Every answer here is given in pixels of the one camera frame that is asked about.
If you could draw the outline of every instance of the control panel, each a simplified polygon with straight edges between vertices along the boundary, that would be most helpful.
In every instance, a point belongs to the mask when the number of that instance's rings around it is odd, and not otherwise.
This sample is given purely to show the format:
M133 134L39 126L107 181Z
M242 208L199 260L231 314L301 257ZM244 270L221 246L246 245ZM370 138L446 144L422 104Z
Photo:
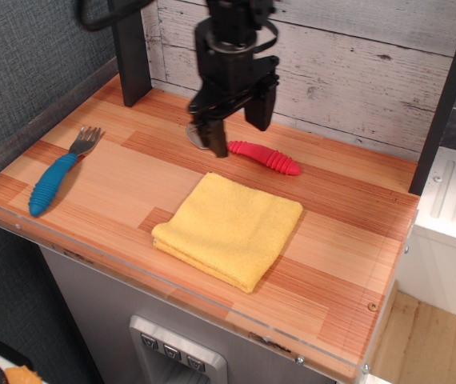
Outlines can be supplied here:
M147 384L228 383L226 360L215 351L136 315L130 335Z

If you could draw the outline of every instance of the blue fork handle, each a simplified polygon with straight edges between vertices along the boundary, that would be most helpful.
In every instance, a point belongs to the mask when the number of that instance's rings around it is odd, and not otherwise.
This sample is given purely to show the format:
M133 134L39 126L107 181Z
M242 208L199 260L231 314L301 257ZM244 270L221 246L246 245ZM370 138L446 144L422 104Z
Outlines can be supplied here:
M76 154L65 154L58 158L39 179L29 199L29 212L39 216L54 200L66 173L77 161Z

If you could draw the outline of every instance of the gray wall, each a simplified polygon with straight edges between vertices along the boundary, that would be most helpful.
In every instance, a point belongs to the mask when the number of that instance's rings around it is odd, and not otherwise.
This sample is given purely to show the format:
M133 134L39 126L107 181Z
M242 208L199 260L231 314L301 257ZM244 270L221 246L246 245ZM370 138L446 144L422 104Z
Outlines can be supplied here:
M72 0L0 0L0 166L101 85L88 81L115 55L110 31L83 31L73 9ZM96 382L40 256L0 229L0 340L48 382Z

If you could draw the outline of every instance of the light wood floor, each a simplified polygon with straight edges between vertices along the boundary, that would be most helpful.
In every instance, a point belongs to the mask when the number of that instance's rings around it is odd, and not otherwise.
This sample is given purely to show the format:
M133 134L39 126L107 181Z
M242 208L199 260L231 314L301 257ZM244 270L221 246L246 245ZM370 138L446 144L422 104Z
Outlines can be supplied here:
M456 384L456 315L397 292L370 371L393 384Z

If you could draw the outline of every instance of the whitewashed wood wall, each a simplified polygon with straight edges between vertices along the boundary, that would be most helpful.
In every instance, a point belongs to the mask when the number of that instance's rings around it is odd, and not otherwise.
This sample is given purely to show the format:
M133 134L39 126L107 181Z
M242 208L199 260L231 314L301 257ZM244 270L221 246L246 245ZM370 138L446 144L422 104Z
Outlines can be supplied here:
M273 121L416 161L456 49L456 0L276 0L280 57ZM142 12L154 87L201 86L201 0ZM262 34L262 41L269 34Z

